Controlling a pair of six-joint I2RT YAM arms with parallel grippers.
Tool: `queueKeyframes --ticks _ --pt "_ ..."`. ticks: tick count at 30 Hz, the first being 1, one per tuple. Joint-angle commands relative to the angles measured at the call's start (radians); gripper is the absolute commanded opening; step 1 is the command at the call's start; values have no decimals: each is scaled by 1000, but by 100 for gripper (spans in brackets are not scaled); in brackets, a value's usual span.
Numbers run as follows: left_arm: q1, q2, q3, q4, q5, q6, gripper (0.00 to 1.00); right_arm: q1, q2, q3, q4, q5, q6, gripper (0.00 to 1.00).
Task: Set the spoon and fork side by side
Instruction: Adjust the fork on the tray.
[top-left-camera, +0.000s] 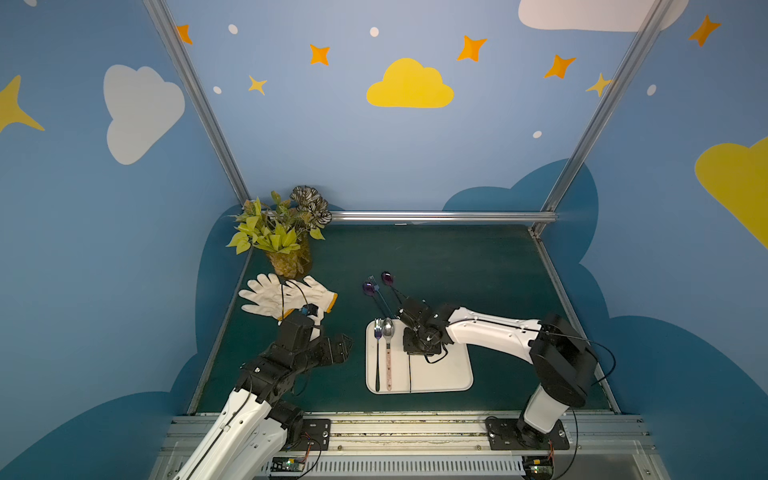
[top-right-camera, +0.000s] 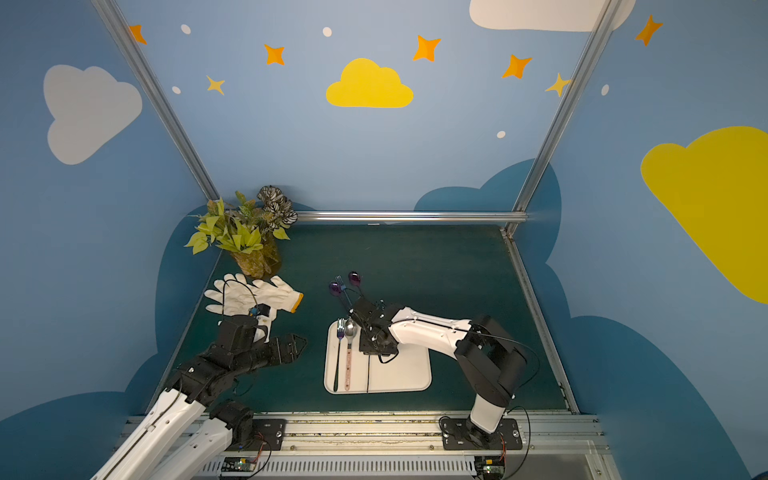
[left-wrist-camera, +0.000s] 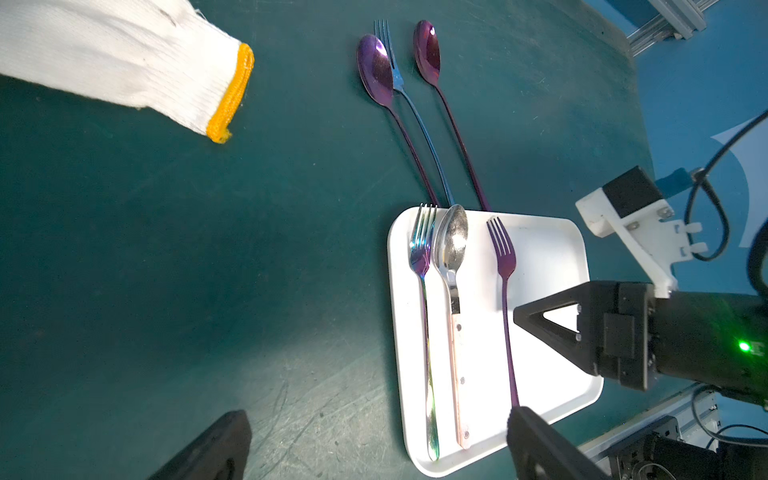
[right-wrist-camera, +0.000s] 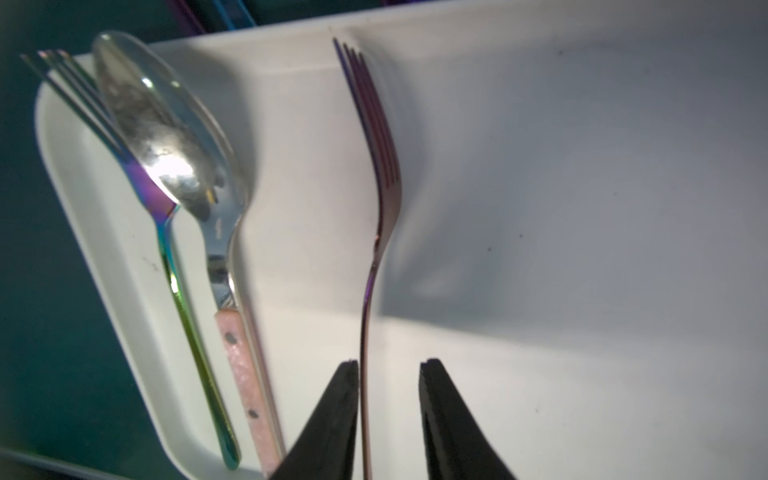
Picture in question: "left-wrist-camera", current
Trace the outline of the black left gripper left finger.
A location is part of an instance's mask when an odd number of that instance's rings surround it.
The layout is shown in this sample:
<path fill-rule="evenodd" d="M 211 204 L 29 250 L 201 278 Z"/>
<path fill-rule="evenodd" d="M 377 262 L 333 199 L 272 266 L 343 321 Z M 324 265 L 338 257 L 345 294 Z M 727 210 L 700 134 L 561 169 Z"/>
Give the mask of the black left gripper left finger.
<path fill-rule="evenodd" d="M 229 411 L 150 479 L 243 479 L 251 439 L 252 430 L 246 411 Z"/>

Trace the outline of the silver spoon pink handle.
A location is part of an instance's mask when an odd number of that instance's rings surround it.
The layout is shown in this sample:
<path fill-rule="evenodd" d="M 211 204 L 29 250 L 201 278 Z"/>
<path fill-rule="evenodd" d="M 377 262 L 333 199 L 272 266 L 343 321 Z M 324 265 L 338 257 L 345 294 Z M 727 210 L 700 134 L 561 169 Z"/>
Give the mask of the silver spoon pink handle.
<path fill-rule="evenodd" d="M 471 446 L 469 416 L 462 412 L 465 403 L 466 368 L 461 360 L 463 325 L 457 273 L 461 267 L 468 241 L 468 220 L 465 209 L 452 205 L 441 218 L 432 246 L 432 263 L 443 280 L 449 300 L 449 356 L 451 366 L 456 440 L 466 450 Z"/>

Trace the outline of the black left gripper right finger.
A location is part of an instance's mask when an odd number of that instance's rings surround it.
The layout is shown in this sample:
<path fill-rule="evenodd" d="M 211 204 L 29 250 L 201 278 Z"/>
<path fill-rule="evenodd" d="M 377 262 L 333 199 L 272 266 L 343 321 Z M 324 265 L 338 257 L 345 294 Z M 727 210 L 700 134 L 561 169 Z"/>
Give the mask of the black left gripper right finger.
<path fill-rule="evenodd" d="M 529 407 L 513 406 L 507 429 L 507 445 L 518 479 L 609 479 Z"/>

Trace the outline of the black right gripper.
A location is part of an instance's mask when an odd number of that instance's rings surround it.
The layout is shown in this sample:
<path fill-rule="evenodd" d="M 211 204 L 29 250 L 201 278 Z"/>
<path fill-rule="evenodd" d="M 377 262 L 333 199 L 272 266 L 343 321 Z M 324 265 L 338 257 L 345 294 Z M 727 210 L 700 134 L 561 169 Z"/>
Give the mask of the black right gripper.
<path fill-rule="evenodd" d="M 513 320 L 583 372 L 646 391 L 652 383 L 649 310 L 654 302 L 653 287 L 646 283 L 590 281 L 516 307 Z M 545 316 L 578 304 L 578 330 Z"/>

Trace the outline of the rainbow iridescent fork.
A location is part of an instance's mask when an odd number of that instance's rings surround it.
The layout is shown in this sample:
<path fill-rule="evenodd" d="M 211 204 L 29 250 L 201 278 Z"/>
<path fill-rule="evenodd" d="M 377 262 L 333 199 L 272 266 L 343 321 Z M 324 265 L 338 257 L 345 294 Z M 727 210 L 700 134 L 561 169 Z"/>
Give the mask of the rainbow iridescent fork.
<path fill-rule="evenodd" d="M 424 334 L 424 360 L 425 360 L 425 413 L 426 413 L 426 437 L 427 452 L 432 461 L 440 457 L 438 436 L 438 422 L 436 415 L 436 403 L 433 384 L 433 374 L 430 355 L 429 315 L 426 275 L 431 264 L 431 247 L 435 229 L 437 207 L 430 204 L 421 204 L 417 211 L 411 240 L 409 241 L 409 262 L 411 270 L 417 275 L 420 284 L 420 315 Z"/>

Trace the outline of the purple fork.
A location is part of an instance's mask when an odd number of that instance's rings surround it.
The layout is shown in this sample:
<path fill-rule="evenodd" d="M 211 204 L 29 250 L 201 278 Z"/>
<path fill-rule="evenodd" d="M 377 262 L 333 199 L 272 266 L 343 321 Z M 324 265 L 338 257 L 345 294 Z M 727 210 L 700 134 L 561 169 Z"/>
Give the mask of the purple fork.
<path fill-rule="evenodd" d="M 510 326 L 508 320 L 508 282 L 517 266 L 516 253 L 501 219 L 496 216 L 486 222 L 489 235 L 497 258 L 497 271 L 501 278 L 501 305 L 503 314 L 503 328 L 506 347 L 506 361 L 508 368 L 511 405 L 520 405 L 519 393 L 515 378 L 513 356 L 510 339 Z"/>

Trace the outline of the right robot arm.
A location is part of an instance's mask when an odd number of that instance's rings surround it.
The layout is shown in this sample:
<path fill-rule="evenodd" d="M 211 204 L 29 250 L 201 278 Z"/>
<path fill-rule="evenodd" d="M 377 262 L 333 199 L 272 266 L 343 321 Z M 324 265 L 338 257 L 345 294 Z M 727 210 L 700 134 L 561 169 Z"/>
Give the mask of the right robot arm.
<path fill-rule="evenodd" d="M 767 405 L 767 287 L 757 294 L 672 292 L 588 281 L 516 307 L 514 323 L 592 376 L 646 391 L 656 375 Z"/>

